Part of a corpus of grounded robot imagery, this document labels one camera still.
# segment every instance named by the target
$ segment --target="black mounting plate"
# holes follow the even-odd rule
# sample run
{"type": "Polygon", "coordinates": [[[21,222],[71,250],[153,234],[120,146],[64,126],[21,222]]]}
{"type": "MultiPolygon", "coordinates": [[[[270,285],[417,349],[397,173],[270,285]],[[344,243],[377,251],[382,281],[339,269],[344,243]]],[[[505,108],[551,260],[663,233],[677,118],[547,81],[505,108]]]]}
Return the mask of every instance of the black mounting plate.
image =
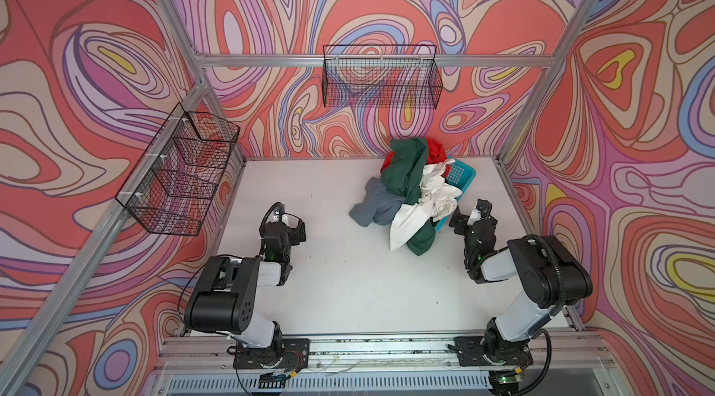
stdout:
{"type": "MultiPolygon", "coordinates": [[[[481,349],[482,336],[460,337],[454,338],[454,346],[457,350],[457,358],[459,358],[459,366],[461,367],[489,367],[494,364],[484,358],[484,353],[481,349]]],[[[529,348],[519,349],[516,354],[505,361],[503,365],[514,365],[519,367],[527,367],[534,363],[531,357],[529,348]]]]}
{"type": "MultiPolygon", "coordinates": [[[[301,368],[305,368],[308,366],[308,356],[310,354],[309,339],[284,338],[282,349],[283,357],[285,357],[285,362],[281,365],[281,368],[285,368],[286,370],[298,368],[298,356],[293,353],[288,353],[288,351],[295,351],[300,355],[300,357],[303,359],[303,364],[301,364],[301,368]]],[[[233,357],[233,367],[236,370],[266,370],[266,368],[261,366],[259,360],[257,360],[257,355],[259,355],[261,352],[261,349],[239,349],[236,352],[236,356],[233,357]]]]}

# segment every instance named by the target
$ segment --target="wall-mounted basket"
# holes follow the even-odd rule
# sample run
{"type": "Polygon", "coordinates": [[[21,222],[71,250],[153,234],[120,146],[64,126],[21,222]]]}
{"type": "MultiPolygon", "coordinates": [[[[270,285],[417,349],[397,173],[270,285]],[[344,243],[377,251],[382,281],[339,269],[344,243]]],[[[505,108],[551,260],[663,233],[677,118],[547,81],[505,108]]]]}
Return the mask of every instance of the wall-mounted basket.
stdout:
{"type": "Polygon", "coordinates": [[[332,44],[322,48],[326,107],[436,109],[442,77],[430,44],[332,44]]]}
{"type": "Polygon", "coordinates": [[[223,118],[184,111],[129,199],[117,201],[149,233],[198,236],[238,135],[223,118]]]}

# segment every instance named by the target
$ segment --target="aluminum frame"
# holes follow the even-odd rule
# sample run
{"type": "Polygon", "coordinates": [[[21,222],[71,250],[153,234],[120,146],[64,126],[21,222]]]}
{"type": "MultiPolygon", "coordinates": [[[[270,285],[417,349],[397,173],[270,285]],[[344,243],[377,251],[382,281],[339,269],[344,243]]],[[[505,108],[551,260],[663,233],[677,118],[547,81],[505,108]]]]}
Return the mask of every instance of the aluminum frame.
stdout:
{"type": "MultiPolygon", "coordinates": [[[[581,0],[574,10],[574,14],[569,19],[564,33],[561,35],[556,50],[551,55],[439,55],[438,66],[441,67],[542,67],[546,68],[546,74],[541,76],[535,86],[531,96],[527,98],[527,103],[512,124],[507,139],[500,151],[498,158],[511,152],[518,135],[531,123],[533,111],[543,102],[549,90],[551,82],[558,74],[559,66],[565,61],[566,55],[576,41],[578,34],[583,29],[588,17],[598,0],[581,0]]],[[[179,50],[182,53],[187,66],[189,67],[196,84],[192,91],[184,99],[184,107],[187,110],[194,110],[200,104],[201,94],[210,84],[205,74],[207,67],[234,67],[234,66],[268,66],[268,67],[318,67],[322,65],[321,55],[203,55],[198,54],[189,38],[183,21],[179,17],[176,5],[173,0],[156,0],[159,11],[165,17],[169,32],[177,41],[179,50]]],[[[207,106],[216,115],[225,116],[218,97],[213,88],[208,94],[207,106]]],[[[161,137],[168,137],[171,132],[170,125],[163,133],[157,134],[157,141],[161,137]]],[[[156,143],[156,147],[163,146],[163,143],[156,143]]],[[[234,151],[239,167],[243,170],[245,160],[238,150],[234,151]]],[[[144,164],[151,164],[151,159],[143,158],[140,161],[141,167],[136,168],[132,177],[138,177],[144,170],[144,164]]],[[[237,177],[237,182],[241,179],[241,172],[237,177]]],[[[511,182],[508,176],[503,180],[511,182]]],[[[67,319],[67,315],[74,307],[79,296],[84,291],[89,279],[94,275],[102,258],[105,256],[121,227],[127,221],[128,213],[115,201],[110,209],[105,213],[102,221],[85,242],[80,252],[72,260],[67,271],[54,286],[48,298],[43,302],[40,310],[31,320],[28,327],[23,330],[20,338],[13,345],[10,353],[5,357],[0,365],[0,396],[14,396],[22,391],[25,382],[29,379],[34,368],[39,363],[42,355],[47,351],[52,339],[57,334],[59,328],[67,319]]],[[[225,222],[222,222],[217,233],[217,239],[223,231],[225,222]]]]}

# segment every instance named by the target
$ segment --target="blue plastic basket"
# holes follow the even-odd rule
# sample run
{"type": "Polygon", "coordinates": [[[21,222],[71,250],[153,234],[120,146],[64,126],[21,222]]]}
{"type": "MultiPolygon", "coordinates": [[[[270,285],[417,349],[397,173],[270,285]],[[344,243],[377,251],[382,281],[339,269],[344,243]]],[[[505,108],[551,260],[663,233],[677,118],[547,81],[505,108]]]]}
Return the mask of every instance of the blue plastic basket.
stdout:
{"type": "MultiPolygon", "coordinates": [[[[475,176],[477,176],[477,171],[475,171],[474,168],[471,168],[466,163],[455,159],[455,162],[452,164],[452,168],[449,170],[449,174],[447,175],[446,182],[449,185],[453,185],[461,189],[462,196],[464,196],[464,192],[467,191],[475,176]]],[[[439,231],[442,228],[442,225],[449,221],[451,217],[452,214],[448,214],[443,217],[442,220],[437,223],[435,230],[439,231]]]]}

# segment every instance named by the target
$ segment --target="pile of clothes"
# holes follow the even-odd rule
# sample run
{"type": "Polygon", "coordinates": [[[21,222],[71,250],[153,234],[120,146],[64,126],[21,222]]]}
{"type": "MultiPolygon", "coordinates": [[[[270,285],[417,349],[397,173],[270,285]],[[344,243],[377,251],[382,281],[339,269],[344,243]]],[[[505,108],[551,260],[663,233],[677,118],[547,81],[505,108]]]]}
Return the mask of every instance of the pile of clothes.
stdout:
{"type": "Polygon", "coordinates": [[[390,249],[403,245],[422,255],[435,240],[437,221],[457,207],[462,190],[445,182],[454,159],[434,139],[415,137],[390,142],[380,179],[365,185],[365,198],[350,211],[363,227],[390,225],[390,249]]]}

